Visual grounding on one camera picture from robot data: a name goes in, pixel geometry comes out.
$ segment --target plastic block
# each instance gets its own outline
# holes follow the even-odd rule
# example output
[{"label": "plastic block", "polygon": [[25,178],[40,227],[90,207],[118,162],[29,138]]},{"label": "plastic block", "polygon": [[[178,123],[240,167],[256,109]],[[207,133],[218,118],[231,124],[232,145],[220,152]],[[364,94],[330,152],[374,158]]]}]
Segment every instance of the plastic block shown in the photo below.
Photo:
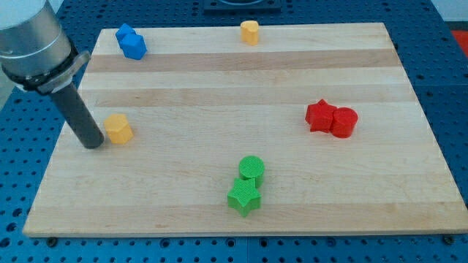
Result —
[{"label": "plastic block", "polygon": [[112,114],[104,121],[104,127],[112,143],[124,144],[133,138],[133,131],[125,114]]},{"label": "plastic block", "polygon": [[127,34],[120,41],[120,46],[127,58],[140,60],[146,53],[145,40],[138,34]]},{"label": "plastic block", "polygon": [[255,188],[255,179],[234,179],[234,186],[227,194],[227,206],[236,209],[243,217],[260,208],[262,195]]},{"label": "plastic block", "polygon": [[122,41],[127,34],[136,34],[136,32],[131,26],[123,24],[116,32],[117,41]]},{"label": "plastic block", "polygon": [[336,107],[328,104],[324,99],[316,104],[310,104],[306,113],[306,121],[310,124],[310,131],[330,132],[334,110]]},{"label": "plastic block", "polygon": [[347,107],[339,108],[333,112],[331,134],[338,138],[348,138],[357,122],[358,114],[356,111]]},{"label": "plastic block", "polygon": [[258,43],[258,22],[248,20],[241,23],[241,39],[249,45]]},{"label": "plastic block", "polygon": [[239,163],[239,175],[242,180],[255,179],[255,187],[259,188],[263,183],[265,165],[262,159],[256,156],[246,156]]}]

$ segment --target red toy block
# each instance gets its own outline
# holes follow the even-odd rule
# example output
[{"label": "red toy block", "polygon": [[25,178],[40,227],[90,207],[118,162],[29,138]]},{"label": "red toy block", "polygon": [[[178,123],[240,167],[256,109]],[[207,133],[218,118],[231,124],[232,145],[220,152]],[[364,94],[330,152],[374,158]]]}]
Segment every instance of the red toy block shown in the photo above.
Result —
[{"label": "red toy block", "polygon": [[306,121],[310,124],[310,131],[330,132],[335,110],[336,107],[328,104],[324,99],[316,104],[310,104],[306,113]]},{"label": "red toy block", "polygon": [[352,134],[354,126],[358,122],[356,111],[341,107],[333,112],[333,123],[331,124],[331,134],[338,138],[348,138]]}]

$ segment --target green toy block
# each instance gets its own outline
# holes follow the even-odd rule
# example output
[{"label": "green toy block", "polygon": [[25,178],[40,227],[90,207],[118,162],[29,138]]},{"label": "green toy block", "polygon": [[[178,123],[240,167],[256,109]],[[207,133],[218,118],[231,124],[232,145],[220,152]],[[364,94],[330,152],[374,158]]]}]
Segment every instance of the green toy block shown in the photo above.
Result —
[{"label": "green toy block", "polygon": [[262,195],[255,188],[255,179],[241,180],[234,179],[234,186],[227,193],[227,206],[236,209],[243,217],[246,217],[250,210],[260,208]]},{"label": "green toy block", "polygon": [[263,183],[265,165],[262,159],[256,156],[246,156],[239,163],[239,175],[241,179],[255,179],[255,186],[259,188]]}]

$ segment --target wooden board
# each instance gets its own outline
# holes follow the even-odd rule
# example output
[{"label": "wooden board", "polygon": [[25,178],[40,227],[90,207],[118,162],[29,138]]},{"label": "wooden board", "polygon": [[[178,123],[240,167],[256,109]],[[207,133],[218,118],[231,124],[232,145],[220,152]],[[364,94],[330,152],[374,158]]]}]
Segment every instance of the wooden board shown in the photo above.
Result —
[{"label": "wooden board", "polygon": [[[101,32],[80,92],[135,137],[84,149],[65,125],[24,232],[31,237],[386,235],[468,230],[468,212],[381,23],[147,28],[142,61]],[[351,138],[310,133],[307,104],[355,109]],[[227,192],[264,159],[263,207]]]}]

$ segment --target red star-shaped block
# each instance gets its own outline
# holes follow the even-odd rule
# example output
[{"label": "red star-shaped block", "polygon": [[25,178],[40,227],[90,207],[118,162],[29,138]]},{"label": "red star-shaped block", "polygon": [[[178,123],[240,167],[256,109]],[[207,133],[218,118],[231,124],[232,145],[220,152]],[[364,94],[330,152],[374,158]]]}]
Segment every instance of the red star-shaped block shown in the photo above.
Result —
[{"label": "red star-shaped block", "polygon": [[310,131],[330,132],[335,110],[336,107],[328,104],[324,99],[316,104],[310,104],[306,113],[306,121],[310,124]]}]

